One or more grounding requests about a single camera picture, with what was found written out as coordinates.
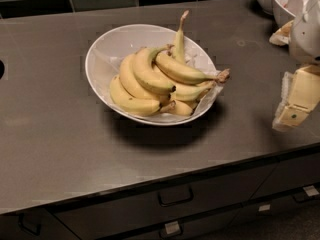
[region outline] cabinet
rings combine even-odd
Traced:
[[[320,182],[320,153],[296,156],[286,154],[253,198]]]
[[[276,216],[282,212],[310,205],[320,205],[320,184],[284,191],[247,202],[231,225]]]
[[[1,240],[77,240],[79,239],[42,208],[0,216]]]
[[[230,210],[223,210],[215,213],[195,215],[192,219],[180,219],[158,226],[157,229],[125,238],[128,240],[157,240],[157,239],[189,239],[210,233],[214,230],[226,227],[235,215],[240,206],[232,207]]]
[[[81,239],[112,236],[249,200],[274,166],[270,163],[243,170],[222,169],[220,175],[211,177],[195,174],[176,186],[55,215]]]

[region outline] stainless steel countertop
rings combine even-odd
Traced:
[[[91,43],[120,25],[185,31],[231,68],[215,105],[186,125],[120,117],[90,90]],[[272,17],[255,0],[112,9],[0,20],[0,213],[303,147],[320,141],[319,109],[289,133],[272,129],[281,78],[297,62],[268,42]]]

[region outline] white robotic hand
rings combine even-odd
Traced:
[[[288,44],[290,56],[303,65],[283,77],[282,101],[273,128],[288,131],[299,126],[320,101],[320,0],[309,0],[293,22],[280,28],[269,41]]]

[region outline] banana stem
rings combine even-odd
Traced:
[[[176,102],[173,100],[171,101],[169,104],[163,106],[160,108],[159,112],[160,113],[167,113],[170,110],[174,109],[174,107],[176,106]]]
[[[182,14],[182,16],[181,16],[181,18],[180,18],[180,25],[179,25],[179,30],[180,30],[180,31],[183,31],[183,25],[184,25],[184,22],[185,22],[185,20],[186,20],[186,18],[187,18],[187,16],[188,16],[188,14],[189,14],[189,10],[186,10],[186,11]]]
[[[225,83],[230,78],[230,69],[221,71],[217,76],[207,75],[209,79],[212,79],[218,83]]]

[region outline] banana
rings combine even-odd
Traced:
[[[199,104],[199,101],[197,99],[197,100],[191,100],[191,101],[184,101],[184,103],[187,104],[193,110],[195,110]]]
[[[207,80],[215,80],[216,76],[184,65],[165,53],[158,53],[155,59],[157,66],[170,78],[184,84],[199,84]]]
[[[173,100],[175,106],[169,110],[167,113],[179,116],[191,116],[194,109],[191,108],[188,104],[180,100]]]
[[[158,100],[138,99],[130,95],[122,86],[119,75],[112,78],[109,90],[113,102],[132,115],[150,116],[161,109]]]
[[[173,41],[173,47],[171,48],[171,56],[175,60],[181,62],[182,64],[185,64],[185,53],[184,53],[184,33],[183,33],[183,25],[184,21],[187,18],[189,14],[189,11],[185,11],[181,18],[180,18],[180,24],[179,29],[175,34],[174,41]]]
[[[200,84],[199,86],[182,84],[173,79],[170,79],[155,64],[153,65],[153,70],[157,72],[161,77],[167,78],[170,81],[172,81],[176,86],[176,90],[173,93],[171,93],[171,99],[180,101],[195,101],[203,91],[210,90],[215,86],[214,81],[206,81]]]
[[[139,50],[132,60],[132,69],[135,78],[145,89],[157,94],[169,94],[175,90],[174,84],[159,77],[152,70],[152,62],[158,53],[170,49],[171,46],[164,47],[144,47]]]
[[[203,92],[201,92],[200,94],[199,94],[199,96],[197,97],[197,99],[196,99],[196,101],[197,102],[200,102],[200,100],[204,97],[204,96],[206,96],[206,94],[208,93],[208,89],[207,90],[204,90]]]
[[[159,100],[161,103],[168,101],[170,95],[159,95],[143,88],[133,74],[132,61],[135,53],[127,55],[120,64],[120,81],[123,87],[135,98]]]

